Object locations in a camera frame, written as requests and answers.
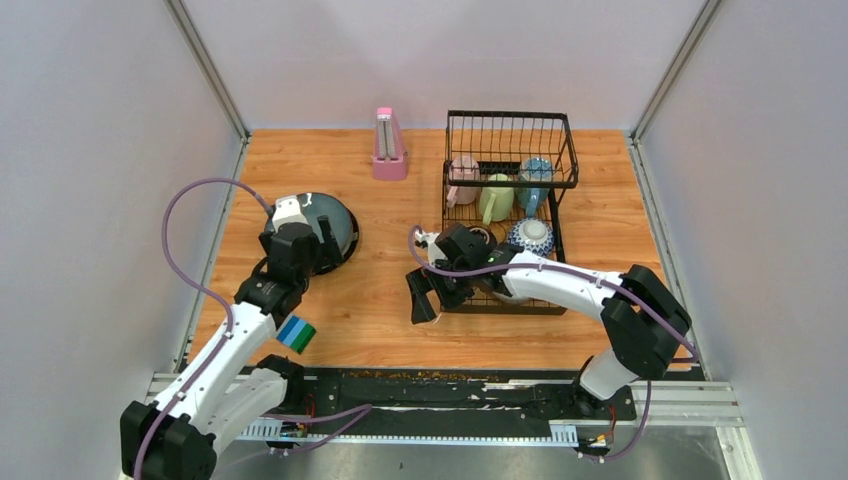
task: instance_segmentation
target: wooden surface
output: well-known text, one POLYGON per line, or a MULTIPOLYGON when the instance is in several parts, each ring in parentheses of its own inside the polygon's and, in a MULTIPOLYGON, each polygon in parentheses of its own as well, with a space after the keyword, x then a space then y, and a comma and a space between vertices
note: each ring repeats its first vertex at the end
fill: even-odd
MULTIPOLYGON (((609 346, 599 323, 573 311, 562 316, 444 314, 438 323, 413 326, 404 276, 417 265, 406 237, 414 224, 441 229, 444 130, 404 131, 411 167, 402 182, 371 178, 373 135, 373 130, 254 133, 242 181, 269 203, 308 191, 333 195, 354 212, 362 233, 351 260, 313 278, 297 309, 318 330, 303 355, 269 341, 251 363, 276 353, 304 365, 576 369, 609 346)), ((576 131, 574 142, 579 184, 560 206, 568 263, 614 271, 639 263, 660 273, 622 134, 576 131)), ((224 298, 233 297, 262 257, 257 235, 265 221, 256 201, 239 191, 210 282, 224 298)), ((192 357, 223 319, 221 307, 207 299, 192 357)))

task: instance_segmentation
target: metal floor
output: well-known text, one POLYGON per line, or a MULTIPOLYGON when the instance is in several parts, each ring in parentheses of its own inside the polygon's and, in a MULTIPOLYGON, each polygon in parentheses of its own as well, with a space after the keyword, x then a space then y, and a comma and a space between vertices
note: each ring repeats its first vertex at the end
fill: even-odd
MULTIPOLYGON (((616 429, 622 448, 635 431, 616 429)), ((423 446, 331 443, 307 455, 262 455, 227 466, 247 455, 268 451, 261 442, 235 442, 218 461, 215 479, 235 480, 430 480, 487 479, 652 479, 730 478, 715 429, 653 427, 645 430, 631 455, 595 465, 571 449, 501 446, 423 446)))

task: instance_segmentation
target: sponge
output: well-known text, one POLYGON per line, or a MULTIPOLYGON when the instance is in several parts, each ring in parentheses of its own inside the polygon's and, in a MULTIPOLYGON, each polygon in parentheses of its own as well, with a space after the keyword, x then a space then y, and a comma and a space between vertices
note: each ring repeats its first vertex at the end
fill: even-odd
POLYGON ((296 315, 289 315, 277 334, 277 340, 295 352, 303 353, 315 333, 315 327, 296 315))

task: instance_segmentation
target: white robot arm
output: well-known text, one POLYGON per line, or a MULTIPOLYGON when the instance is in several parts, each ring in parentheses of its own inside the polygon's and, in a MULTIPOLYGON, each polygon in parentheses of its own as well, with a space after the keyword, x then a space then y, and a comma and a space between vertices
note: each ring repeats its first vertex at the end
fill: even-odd
POLYGON ((300 405, 303 367, 276 355, 265 357, 244 383, 227 391, 265 341, 294 328, 291 313, 322 254, 295 197, 277 201, 272 222, 274 231, 259 235, 266 256, 236 293, 232 318, 151 403, 132 402, 121 415, 125 474, 134 473, 141 457, 145 479, 209 478, 218 455, 257 417, 300 405))
POLYGON ((600 402, 639 378, 661 379, 691 319, 648 268, 601 272, 563 264, 501 244, 492 249, 462 225, 441 233, 417 232, 428 262, 407 275, 412 322, 435 318, 426 293, 436 290, 443 307, 459 306, 474 288, 501 297, 535 298, 577 310, 601 322, 611 347, 591 357, 577 376, 576 401, 591 415, 600 402))

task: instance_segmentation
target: dish rack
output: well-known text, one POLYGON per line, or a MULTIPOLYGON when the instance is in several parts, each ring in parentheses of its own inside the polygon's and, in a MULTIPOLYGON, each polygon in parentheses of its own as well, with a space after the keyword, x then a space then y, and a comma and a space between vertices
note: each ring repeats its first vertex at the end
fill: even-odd
MULTIPOLYGON (((449 110, 445 128, 445 161, 442 169, 442 230, 454 223, 466 226, 484 226, 477 211, 477 201, 467 205, 447 207, 447 194, 451 186, 504 186, 519 188, 547 188, 547 202, 540 204, 536 218, 551 226, 554 232, 554 250, 549 258, 565 262, 565 248, 559 220, 559 207, 565 191, 577 186, 577 155, 568 116, 564 113, 507 112, 449 110), (454 179, 450 175, 454 158, 470 155, 480 169, 479 180, 454 179), (551 181, 524 181, 518 178, 521 162, 531 157, 542 157, 553 165, 551 181), (502 173, 509 180, 487 182, 490 175, 502 173)), ((524 218, 518 206, 517 195, 512 211, 506 220, 492 222, 487 227, 498 242, 515 222, 524 218)), ((442 311, 457 313, 561 315, 565 308, 542 300, 530 299, 521 305, 511 305, 479 290, 474 297, 457 308, 442 311)))

